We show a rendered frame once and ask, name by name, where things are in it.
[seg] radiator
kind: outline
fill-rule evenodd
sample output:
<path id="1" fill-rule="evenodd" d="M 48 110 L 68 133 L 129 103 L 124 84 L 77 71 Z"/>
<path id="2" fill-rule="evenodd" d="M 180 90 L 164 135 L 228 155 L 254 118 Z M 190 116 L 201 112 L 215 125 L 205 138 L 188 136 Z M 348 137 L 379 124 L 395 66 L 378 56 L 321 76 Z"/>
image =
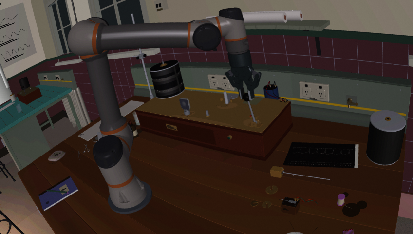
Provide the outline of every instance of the radiator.
<path id="1" fill-rule="evenodd" d="M 73 127 L 76 127 L 76 121 L 75 121 L 75 116 L 76 114 L 77 118 L 79 119 L 80 126 L 83 128 L 86 125 L 88 125 L 91 120 L 89 118 L 88 111 L 86 110 L 85 103 L 83 101 L 82 93 L 80 92 L 79 87 L 76 88 L 75 90 L 72 90 L 70 93 L 70 98 L 72 99 L 72 104 L 75 108 L 75 113 L 72 112 L 69 101 L 67 98 L 63 100 L 63 105 L 65 107 L 67 116 L 72 123 Z"/>

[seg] teal table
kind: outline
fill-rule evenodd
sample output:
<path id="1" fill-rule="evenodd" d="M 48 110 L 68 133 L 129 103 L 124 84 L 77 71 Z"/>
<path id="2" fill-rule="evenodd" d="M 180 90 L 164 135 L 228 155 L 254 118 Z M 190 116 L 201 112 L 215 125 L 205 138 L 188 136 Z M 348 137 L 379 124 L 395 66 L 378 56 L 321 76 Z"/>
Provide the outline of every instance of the teal table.
<path id="1" fill-rule="evenodd" d="M 69 95 L 71 88 L 48 85 L 38 85 L 37 88 L 40 89 L 42 96 L 29 105 L 16 98 L 11 106 L 0 112 L 0 136 L 19 171 L 50 150 L 41 130 L 41 127 L 47 123 L 54 128 L 47 108 L 67 98 L 72 112 L 76 113 Z M 11 101 L 8 101 L 0 106 L 0 109 L 10 103 Z M 46 111 L 48 122 L 39 126 L 36 116 L 43 111 Z M 74 117 L 77 128 L 81 129 L 77 115 Z"/>

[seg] coin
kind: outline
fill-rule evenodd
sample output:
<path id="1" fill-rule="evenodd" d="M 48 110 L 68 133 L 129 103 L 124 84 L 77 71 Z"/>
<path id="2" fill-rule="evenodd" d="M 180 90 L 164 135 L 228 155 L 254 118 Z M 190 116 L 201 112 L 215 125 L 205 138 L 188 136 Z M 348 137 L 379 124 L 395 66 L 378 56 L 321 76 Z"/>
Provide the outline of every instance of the coin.
<path id="1" fill-rule="evenodd" d="M 265 189 L 265 191 L 267 192 L 267 194 L 274 194 L 274 193 L 277 192 L 277 190 L 278 190 L 278 188 L 277 188 L 275 185 L 268 186 L 268 187 Z"/>
<path id="2" fill-rule="evenodd" d="M 258 202 L 257 202 L 257 201 L 251 201 L 251 206 L 255 207 L 255 206 L 257 206 L 257 205 L 258 205 Z"/>
<path id="3" fill-rule="evenodd" d="M 271 202 L 270 202 L 270 201 L 265 201 L 265 202 L 263 202 L 263 207 L 264 207 L 264 208 L 270 208 L 270 206 L 271 206 Z"/>

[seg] blue notebook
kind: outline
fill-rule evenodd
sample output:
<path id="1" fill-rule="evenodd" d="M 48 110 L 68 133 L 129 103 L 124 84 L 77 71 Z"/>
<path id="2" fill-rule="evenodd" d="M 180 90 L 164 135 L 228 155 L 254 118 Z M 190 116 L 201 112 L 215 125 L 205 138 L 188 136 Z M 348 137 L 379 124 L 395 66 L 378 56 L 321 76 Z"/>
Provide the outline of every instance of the blue notebook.
<path id="1" fill-rule="evenodd" d="M 65 191 L 64 193 L 56 193 L 50 191 L 44 191 L 39 194 L 39 199 L 43 211 L 46 211 L 50 207 L 58 204 L 60 201 L 64 200 L 68 196 L 77 192 L 77 187 L 70 176 L 63 181 L 59 182 L 57 185 L 51 187 L 47 190 L 55 191 Z"/>

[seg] purple thread spool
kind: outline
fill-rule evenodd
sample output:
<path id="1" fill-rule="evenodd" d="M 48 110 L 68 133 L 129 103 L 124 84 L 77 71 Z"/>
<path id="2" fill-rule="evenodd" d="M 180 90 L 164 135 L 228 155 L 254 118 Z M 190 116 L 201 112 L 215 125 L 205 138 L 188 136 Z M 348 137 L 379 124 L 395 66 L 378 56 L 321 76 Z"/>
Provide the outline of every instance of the purple thread spool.
<path id="1" fill-rule="evenodd" d="M 344 199 L 346 198 L 345 194 L 339 194 L 338 195 L 338 200 L 337 200 L 337 205 L 342 206 L 344 205 Z"/>

